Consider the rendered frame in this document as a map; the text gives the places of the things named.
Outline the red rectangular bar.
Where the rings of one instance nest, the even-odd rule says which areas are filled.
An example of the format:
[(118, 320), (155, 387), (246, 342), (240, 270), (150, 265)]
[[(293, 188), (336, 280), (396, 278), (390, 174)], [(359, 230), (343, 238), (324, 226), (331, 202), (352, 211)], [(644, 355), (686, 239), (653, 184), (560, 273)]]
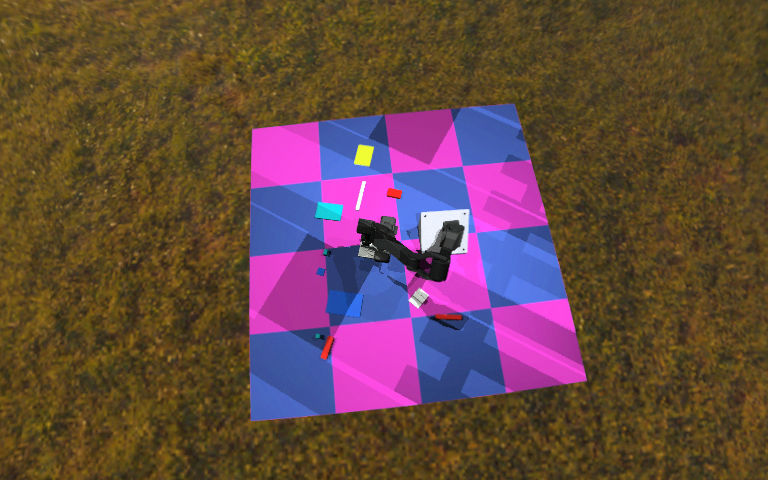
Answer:
[(328, 336), (328, 339), (327, 339), (325, 348), (323, 350), (323, 353), (321, 355), (321, 358), (324, 358), (324, 359), (328, 358), (330, 350), (331, 350), (331, 347), (332, 347), (332, 344), (333, 344), (333, 338), (334, 337)]

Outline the cyan flat plate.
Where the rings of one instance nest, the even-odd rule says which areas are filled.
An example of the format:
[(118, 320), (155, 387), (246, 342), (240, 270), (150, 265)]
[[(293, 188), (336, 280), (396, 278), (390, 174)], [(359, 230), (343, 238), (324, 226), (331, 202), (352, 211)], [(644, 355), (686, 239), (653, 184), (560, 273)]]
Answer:
[(340, 221), (343, 205), (318, 202), (315, 218)]

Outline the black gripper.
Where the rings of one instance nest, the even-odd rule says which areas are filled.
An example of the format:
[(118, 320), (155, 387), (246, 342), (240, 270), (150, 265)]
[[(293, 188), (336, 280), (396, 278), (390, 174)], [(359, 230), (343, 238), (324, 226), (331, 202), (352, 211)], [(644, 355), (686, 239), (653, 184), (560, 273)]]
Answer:
[[(396, 218), (395, 217), (390, 217), (390, 216), (382, 216), (380, 223), (381, 222), (389, 222), (392, 225), (396, 225)], [(391, 253), (389, 253), (387, 250), (381, 250), (381, 251), (380, 250), (375, 250), (374, 261), (382, 262), (382, 263), (389, 263), (390, 262), (390, 255), (391, 255)]]

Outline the blue flat square plate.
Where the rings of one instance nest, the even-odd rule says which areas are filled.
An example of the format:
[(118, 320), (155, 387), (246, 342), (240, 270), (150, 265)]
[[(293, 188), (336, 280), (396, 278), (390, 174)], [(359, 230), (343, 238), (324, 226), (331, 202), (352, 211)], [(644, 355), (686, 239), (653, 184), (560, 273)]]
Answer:
[(360, 318), (362, 294), (329, 290), (325, 313)]

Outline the yellow rectangular block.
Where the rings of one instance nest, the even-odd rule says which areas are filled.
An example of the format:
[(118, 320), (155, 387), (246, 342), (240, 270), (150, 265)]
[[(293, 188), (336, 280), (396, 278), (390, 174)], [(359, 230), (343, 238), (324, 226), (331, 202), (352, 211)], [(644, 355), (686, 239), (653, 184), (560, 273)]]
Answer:
[(359, 145), (354, 164), (370, 166), (373, 149), (374, 147)]

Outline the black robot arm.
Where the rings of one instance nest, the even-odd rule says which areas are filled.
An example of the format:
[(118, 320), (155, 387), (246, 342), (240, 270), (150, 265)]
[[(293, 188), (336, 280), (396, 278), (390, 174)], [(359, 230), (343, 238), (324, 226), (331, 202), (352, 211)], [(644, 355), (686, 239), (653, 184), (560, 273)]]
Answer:
[[(414, 253), (395, 238), (398, 226), (389, 222), (377, 223), (373, 220), (359, 218), (356, 232), (362, 234), (361, 242), (363, 245), (370, 246), (372, 243), (380, 250), (387, 250), (403, 263), (407, 270), (417, 272), (426, 280), (442, 282), (447, 280), (452, 252), (461, 247), (465, 231), (465, 226), (460, 225), (459, 220), (444, 222), (439, 246), (442, 247), (440, 253), (433, 251), (422, 254)], [(419, 263), (420, 260), (429, 257), (433, 259), (430, 272), (426, 273), (419, 267)]]

